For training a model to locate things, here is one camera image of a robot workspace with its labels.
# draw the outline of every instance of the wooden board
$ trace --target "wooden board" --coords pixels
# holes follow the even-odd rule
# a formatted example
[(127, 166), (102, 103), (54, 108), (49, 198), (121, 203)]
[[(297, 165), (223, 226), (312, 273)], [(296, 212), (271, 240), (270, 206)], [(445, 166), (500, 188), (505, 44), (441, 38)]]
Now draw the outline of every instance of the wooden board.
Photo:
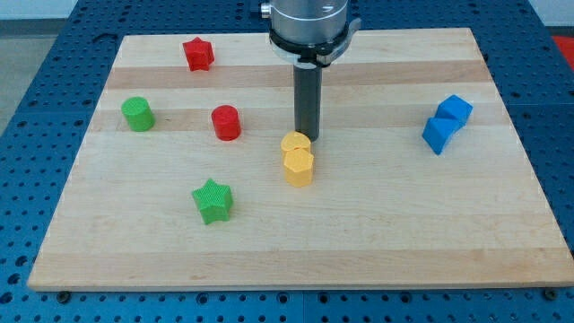
[[(574, 262), (468, 29), (361, 31), (324, 72), (314, 182), (283, 180), (291, 66), (264, 34), (124, 38), (29, 286), (39, 291), (557, 286)], [(441, 156), (422, 140), (439, 102), (474, 104)], [(146, 97), (152, 131), (120, 105)], [(244, 132), (214, 136), (210, 111)], [(205, 226), (190, 191), (230, 185), (231, 220)]]

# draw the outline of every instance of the green block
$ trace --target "green block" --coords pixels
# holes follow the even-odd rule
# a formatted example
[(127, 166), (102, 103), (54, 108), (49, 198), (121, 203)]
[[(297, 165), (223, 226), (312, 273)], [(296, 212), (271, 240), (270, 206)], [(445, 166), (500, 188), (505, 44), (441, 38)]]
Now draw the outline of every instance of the green block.
[(208, 179), (202, 188), (191, 192), (191, 195), (196, 201), (197, 209), (204, 218), (205, 224), (230, 220), (233, 197), (229, 186), (219, 185), (213, 179)]
[(126, 117), (127, 124), (134, 131), (147, 131), (155, 124), (150, 104), (142, 97), (127, 99), (122, 104), (122, 113)]

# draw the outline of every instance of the blue cube block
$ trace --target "blue cube block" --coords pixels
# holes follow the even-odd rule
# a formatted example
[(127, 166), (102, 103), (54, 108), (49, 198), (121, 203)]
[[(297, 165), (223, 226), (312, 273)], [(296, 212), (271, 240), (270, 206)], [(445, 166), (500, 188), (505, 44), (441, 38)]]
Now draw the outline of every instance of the blue cube block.
[(458, 129), (466, 125), (466, 121), (473, 112), (473, 106), (456, 95), (451, 95), (448, 99), (439, 104), (435, 118), (450, 118), (457, 120)]
[(452, 135), (460, 128), (458, 120), (450, 118), (429, 118), (422, 132), (422, 138), (426, 140), (432, 151), (440, 155), (452, 138)]

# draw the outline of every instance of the yellow block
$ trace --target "yellow block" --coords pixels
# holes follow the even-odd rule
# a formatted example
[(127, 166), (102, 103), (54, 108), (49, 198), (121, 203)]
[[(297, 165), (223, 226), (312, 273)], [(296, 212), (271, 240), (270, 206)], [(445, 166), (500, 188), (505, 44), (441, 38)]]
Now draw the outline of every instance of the yellow block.
[(291, 131), (289, 134), (285, 135), (281, 141), (281, 152), (283, 153), (283, 159), (285, 159), (285, 154), (295, 149), (304, 149), (308, 153), (311, 153), (311, 141), (306, 135)]
[(287, 152), (283, 160), (285, 180), (296, 188), (311, 184), (313, 181), (313, 159), (313, 154), (305, 149)]

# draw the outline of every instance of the blue pegboard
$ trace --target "blue pegboard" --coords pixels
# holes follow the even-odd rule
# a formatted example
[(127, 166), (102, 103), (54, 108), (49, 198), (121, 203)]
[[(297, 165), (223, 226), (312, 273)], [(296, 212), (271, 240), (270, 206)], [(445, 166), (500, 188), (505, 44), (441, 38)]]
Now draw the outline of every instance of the blue pegboard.
[[(254, 7), (247, 0), (78, 1), (0, 139), (0, 323), (574, 321), (572, 288), (73, 293), (64, 303), (64, 294), (29, 290), (25, 282), (122, 38), (266, 31)], [(350, 0), (349, 15), (362, 17), (366, 29), (472, 29), (573, 249), (573, 75), (527, 0)]]

